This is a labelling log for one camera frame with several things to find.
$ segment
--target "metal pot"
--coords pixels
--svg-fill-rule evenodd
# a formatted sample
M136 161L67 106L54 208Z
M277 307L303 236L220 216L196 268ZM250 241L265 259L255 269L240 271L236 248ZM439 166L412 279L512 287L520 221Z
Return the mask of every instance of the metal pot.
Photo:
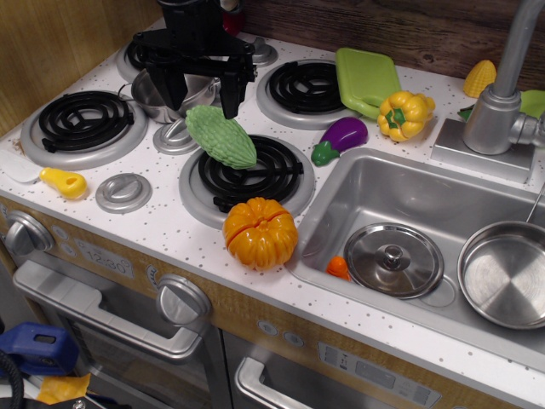
M124 101L135 101L146 112L147 116L161 124L170 124L186 116L188 109L197 105L210 105L215 98L217 82L210 77L186 74L187 95L178 110L173 110L164 104L152 79L146 70L142 70L129 84L118 91L118 97ZM133 100L121 95L121 91L131 85L130 93Z
M507 328L545 326L545 228L498 222L469 238L458 259L464 296L486 319Z

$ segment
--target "black coil burner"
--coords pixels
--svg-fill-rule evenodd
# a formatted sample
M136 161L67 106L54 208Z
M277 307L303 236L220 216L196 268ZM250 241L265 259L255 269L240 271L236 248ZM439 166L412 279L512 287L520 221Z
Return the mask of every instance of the black coil burner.
M343 108L335 64L292 61L268 82L271 97L294 113L323 113Z
M131 66L133 66L134 68L136 68L139 71L146 68L146 64L140 58L140 56L141 56L140 45L138 45L134 41L131 41L129 43L129 46L127 47L127 50L125 51L125 53L127 55L127 59L129 60L129 63L130 63Z
M38 123L50 153L79 151L113 140L135 122L127 102L105 91L67 94L40 113Z
M251 135L257 151L257 165L235 170L221 164L204 152L198 160L198 173L203 184L215 195L214 205L227 213L234 205L255 197L288 198L297 188L303 165L282 143Z

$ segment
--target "oven window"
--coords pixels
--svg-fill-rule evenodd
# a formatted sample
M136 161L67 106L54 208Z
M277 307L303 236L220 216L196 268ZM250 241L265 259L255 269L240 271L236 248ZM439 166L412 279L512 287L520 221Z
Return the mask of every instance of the oven window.
M96 370L174 409L212 407L204 365L199 360L175 365L86 325L73 321L70 324L78 338L82 357Z

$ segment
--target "orange pumpkin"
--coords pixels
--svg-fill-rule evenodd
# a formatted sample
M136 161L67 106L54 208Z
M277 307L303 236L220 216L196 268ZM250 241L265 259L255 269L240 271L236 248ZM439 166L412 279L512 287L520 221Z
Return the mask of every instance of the orange pumpkin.
M223 237L243 265L266 270L290 259L299 235L293 217L279 202L254 198L233 206L223 223Z

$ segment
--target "speckled countertop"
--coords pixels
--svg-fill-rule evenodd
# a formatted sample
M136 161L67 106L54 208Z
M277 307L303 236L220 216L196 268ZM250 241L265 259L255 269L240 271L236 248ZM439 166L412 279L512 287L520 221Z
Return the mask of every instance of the speckled countertop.
M333 53L294 44L268 41L280 57L272 66L259 68L259 77L249 84L246 101L237 120L249 134L268 135L288 141L308 157L323 131L293 130L273 123L255 103L259 78L271 68L300 59L334 60ZM456 171L473 174L499 183L537 193L545 180L543 152L537 153L532 178L525 185L506 182L492 176L465 171L430 159L432 146L446 118L457 118L456 112L475 100L462 92L463 81L456 78L397 67L402 88L423 92L435 99L435 118L424 135L406 143L393 143L382 136L377 125L366 121L370 132L367 147L429 162ZM80 90L105 89L117 91L125 81L119 76L114 56L105 60L81 78L66 93ZM160 125L149 121L143 142L123 158L94 168L81 170L88 181L90 195L77 201L64 200L44 183L17 183L0 171L0 194L70 222L93 233L185 268L207 279L260 298L293 314L361 340L388 353L424 366L432 371L481 389L491 395L510 400L523 407L545 406L545 373L490 354L474 346L441 335L435 331L404 321L391 314L329 293L299 281L285 268L257 273L249 271L226 251L220 230L198 222L184 209L178 192L178 178L189 155L168 156L153 146L152 137ZM0 149L14 151L20 126L0 140ZM335 162L315 168L316 191L324 184ZM152 197L141 209L125 215L113 215L99 209L95 202L96 188L110 176L133 172L152 184ZM295 221L300 223L303 214Z

